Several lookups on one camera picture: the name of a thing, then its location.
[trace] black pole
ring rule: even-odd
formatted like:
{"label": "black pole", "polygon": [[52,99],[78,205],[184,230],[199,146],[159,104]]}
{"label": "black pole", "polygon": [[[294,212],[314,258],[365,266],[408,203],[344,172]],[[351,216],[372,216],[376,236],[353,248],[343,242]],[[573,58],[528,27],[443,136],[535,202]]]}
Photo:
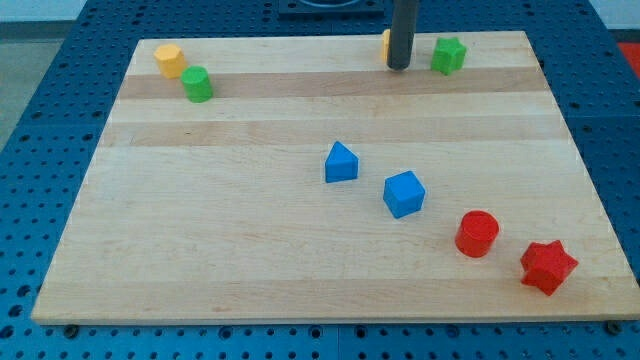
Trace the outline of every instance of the black pole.
{"label": "black pole", "polygon": [[419,0],[394,0],[387,66],[404,70],[411,62],[413,35],[416,32]]}

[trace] wooden table surface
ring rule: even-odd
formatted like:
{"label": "wooden table surface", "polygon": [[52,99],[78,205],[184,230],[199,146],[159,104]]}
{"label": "wooden table surface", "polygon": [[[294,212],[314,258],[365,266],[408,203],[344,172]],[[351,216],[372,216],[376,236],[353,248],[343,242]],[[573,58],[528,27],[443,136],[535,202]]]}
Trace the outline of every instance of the wooden table surface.
{"label": "wooden table surface", "polygon": [[[138,44],[32,317],[42,324],[626,319],[640,291],[522,32],[458,33],[465,67],[431,72],[438,36],[386,70],[380,36]],[[216,97],[158,74],[174,42]],[[340,140],[355,181],[326,184]],[[429,195],[395,220],[384,179]],[[454,236],[470,209],[501,233]],[[547,297],[520,284],[530,242],[580,265]]]}

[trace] blue pegboard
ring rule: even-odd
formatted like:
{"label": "blue pegboard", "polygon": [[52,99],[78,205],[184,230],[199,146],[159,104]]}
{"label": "blue pegboard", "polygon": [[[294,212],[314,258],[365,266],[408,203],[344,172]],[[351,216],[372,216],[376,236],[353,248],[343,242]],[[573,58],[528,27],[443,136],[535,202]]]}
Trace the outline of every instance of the blue pegboard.
{"label": "blue pegboard", "polygon": [[[0,359],[640,358],[637,321],[81,327],[74,338],[31,322],[139,39],[377,34],[389,27],[393,4],[384,1],[384,16],[286,19],[278,6],[275,0],[88,1],[0,155]],[[595,11],[586,0],[422,1],[419,32],[484,30],[527,32],[640,276],[640,84]]]}

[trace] green cylinder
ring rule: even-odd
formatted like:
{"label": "green cylinder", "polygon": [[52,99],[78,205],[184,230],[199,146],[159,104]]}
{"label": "green cylinder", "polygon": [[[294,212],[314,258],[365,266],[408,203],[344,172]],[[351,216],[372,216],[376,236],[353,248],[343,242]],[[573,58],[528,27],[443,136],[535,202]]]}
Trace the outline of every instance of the green cylinder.
{"label": "green cylinder", "polygon": [[202,66],[189,66],[182,72],[180,80],[189,101],[201,103],[213,97],[209,73]]}

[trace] yellow block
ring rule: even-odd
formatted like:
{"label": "yellow block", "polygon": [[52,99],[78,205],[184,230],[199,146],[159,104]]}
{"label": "yellow block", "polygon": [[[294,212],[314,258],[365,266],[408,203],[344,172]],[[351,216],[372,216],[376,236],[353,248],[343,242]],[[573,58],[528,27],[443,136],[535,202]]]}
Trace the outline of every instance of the yellow block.
{"label": "yellow block", "polygon": [[175,44],[158,46],[153,53],[160,73],[167,79],[180,77],[184,69],[187,68],[187,61],[184,59],[182,49]]}
{"label": "yellow block", "polygon": [[380,58],[384,63],[387,63],[389,58],[389,38],[391,37],[391,29],[387,29],[382,32],[382,51],[380,51]]}

